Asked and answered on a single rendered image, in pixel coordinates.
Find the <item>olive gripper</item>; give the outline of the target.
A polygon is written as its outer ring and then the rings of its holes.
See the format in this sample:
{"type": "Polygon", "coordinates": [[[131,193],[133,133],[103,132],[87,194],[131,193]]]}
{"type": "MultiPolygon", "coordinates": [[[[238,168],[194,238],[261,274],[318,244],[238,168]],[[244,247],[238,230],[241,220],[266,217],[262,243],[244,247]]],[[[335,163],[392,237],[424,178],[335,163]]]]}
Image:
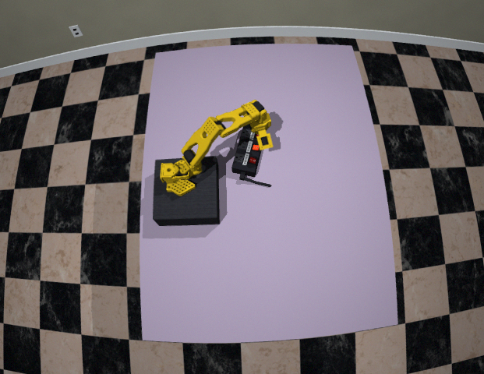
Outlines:
{"type": "Polygon", "coordinates": [[[269,113],[267,113],[267,119],[265,121],[261,123],[253,122],[249,124],[250,130],[255,134],[259,135],[256,138],[257,138],[260,150],[273,147],[273,144],[270,138],[270,133],[266,133],[266,131],[270,126],[271,126],[271,119],[270,119],[269,113]]]}

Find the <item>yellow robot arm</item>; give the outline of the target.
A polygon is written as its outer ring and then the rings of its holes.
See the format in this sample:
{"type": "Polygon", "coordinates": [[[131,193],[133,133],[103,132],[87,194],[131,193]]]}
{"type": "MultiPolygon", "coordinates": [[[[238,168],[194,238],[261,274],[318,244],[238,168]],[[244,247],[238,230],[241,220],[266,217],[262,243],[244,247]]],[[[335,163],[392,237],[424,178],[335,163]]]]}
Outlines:
{"type": "Polygon", "coordinates": [[[202,172],[201,160],[206,156],[212,143],[218,136],[224,138],[237,132],[245,125],[254,121],[261,123],[266,119],[267,111],[257,100],[253,100],[252,103],[246,103],[234,111],[218,115],[216,118],[209,117],[203,123],[201,128],[193,133],[182,148],[182,154],[184,155],[182,156],[182,159],[184,159],[186,163],[184,161],[178,161],[174,164],[163,164],[161,177],[164,182],[167,182],[167,191],[182,196],[195,189],[195,184],[188,179],[193,175],[198,175],[202,172]],[[242,115],[244,117],[240,117],[242,115]],[[226,128],[222,122],[234,123],[226,128]],[[191,149],[197,144],[198,150],[195,154],[191,149]]]}

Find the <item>black power strip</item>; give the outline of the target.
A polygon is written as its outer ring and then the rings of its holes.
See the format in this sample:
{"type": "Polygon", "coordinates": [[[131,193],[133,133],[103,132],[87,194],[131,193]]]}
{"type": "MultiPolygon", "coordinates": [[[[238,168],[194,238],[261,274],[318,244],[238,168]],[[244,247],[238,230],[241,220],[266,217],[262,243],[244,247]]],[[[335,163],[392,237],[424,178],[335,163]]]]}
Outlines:
{"type": "Polygon", "coordinates": [[[259,135],[252,132],[249,125],[243,126],[231,169],[233,173],[240,174],[239,180],[271,187],[269,184],[245,178],[246,175],[251,177],[255,177],[256,175],[261,154],[257,136],[259,135]]]}

